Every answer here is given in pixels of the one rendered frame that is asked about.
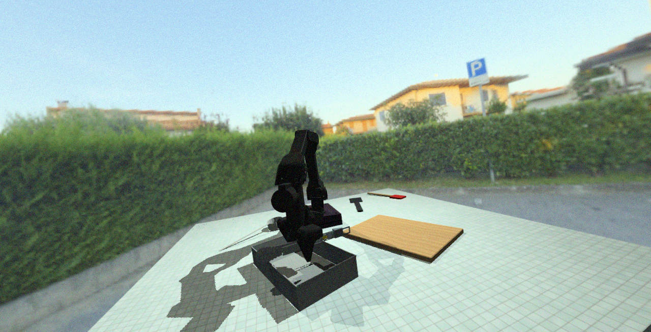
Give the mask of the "dark grey spatula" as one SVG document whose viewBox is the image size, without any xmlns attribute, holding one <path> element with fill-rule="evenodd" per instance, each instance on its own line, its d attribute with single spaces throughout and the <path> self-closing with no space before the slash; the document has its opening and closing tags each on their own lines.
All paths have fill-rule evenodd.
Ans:
<svg viewBox="0 0 651 332">
<path fill-rule="evenodd" d="M 360 198 L 350 198 L 349 200 L 350 200 L 350 204 L 352 204 L 352 203 L 355 202 L 356 207 L 357 207 L 357 209 L 358 209 L 358 212 L 363 212 L 363 209 L 362 209 L 361 204 L 360 204 L 360 202 L 363 201 L 363 200 L 361 199 L 361 197 L 360 197 Z"/>
</svg>

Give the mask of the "dark grey rectangular tin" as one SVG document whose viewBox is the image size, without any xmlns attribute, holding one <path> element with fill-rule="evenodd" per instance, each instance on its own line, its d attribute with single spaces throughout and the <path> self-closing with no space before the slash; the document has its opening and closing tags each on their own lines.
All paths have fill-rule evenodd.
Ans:
<svg viewBox="0 0 651 332">
<path fill-rule="evenodd" d="M 258 249 L 286 243 L 284 236 L 251 246 L 253 263 L 300 312 L 359 276 L 356 255 L 327 242 L 315 244 L 311 262 L 302 250 L 267 263 L 256 259 Z"/>
</svg>

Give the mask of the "light brown wooden board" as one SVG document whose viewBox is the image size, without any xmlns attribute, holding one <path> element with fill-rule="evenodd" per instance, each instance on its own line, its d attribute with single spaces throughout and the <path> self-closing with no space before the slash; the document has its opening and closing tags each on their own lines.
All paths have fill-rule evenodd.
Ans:
<svg viewBox="0 0 651 332">
<path fill-rule="evenodd" d="M 458 227 L 377 215 L 344 236 L 432 263 L 463 233 Z"/>
</svg>

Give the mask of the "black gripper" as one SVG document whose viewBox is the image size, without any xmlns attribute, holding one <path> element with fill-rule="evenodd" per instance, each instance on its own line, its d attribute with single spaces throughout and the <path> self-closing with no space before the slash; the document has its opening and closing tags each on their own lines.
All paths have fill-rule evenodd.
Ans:
<svg viewBox="0 0 651 332">
<path fill-rule="evenodd" d="M 308 206 L 305 205 L 305 202 L 295 204 L 286 212 L 285 218 L 278 219 L 277 227 L 287 243 L 298 239 L 297 242 L 302 249 L 303 256 L 307 262 L 311 262 L 312 248 L 314 243 L 323 236 L 323 232 L 322 228 L 317 225 L 307 225 L 306 209 Z"/>
</svg>

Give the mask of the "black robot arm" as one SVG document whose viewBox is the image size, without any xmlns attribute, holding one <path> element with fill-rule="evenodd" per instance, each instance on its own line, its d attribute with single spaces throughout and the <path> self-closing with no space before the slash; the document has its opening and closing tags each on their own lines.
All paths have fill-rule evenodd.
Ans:
<svg viewBox="0 0 651 332">
<path fill-rule="evenodd" d="M 328 199 L 327 189 L 318 175 L 315 155 L 318 143 L 317 133 L 310 130 L 295 131 L 290 153 L 284 156 L 278 165 L 275 177 L 275 186 L 278 186 L 278 190 L 271 198 L 272 206 L 280 213 L 287 212 L 295 204 L 302 204 L 304 202 L 302 185 L 306 182 L 308 172 L 309 182 L 306 193 L 307 200 L 311 200 L 311 207 L 308 206 L 306 209 L 307 225 L 312 225 L 312 222 L 322 224 L 323 214 L 326 213 L 323 201 Z M 303 160 L 304 156 L 306 163 Z"/>
</svg>

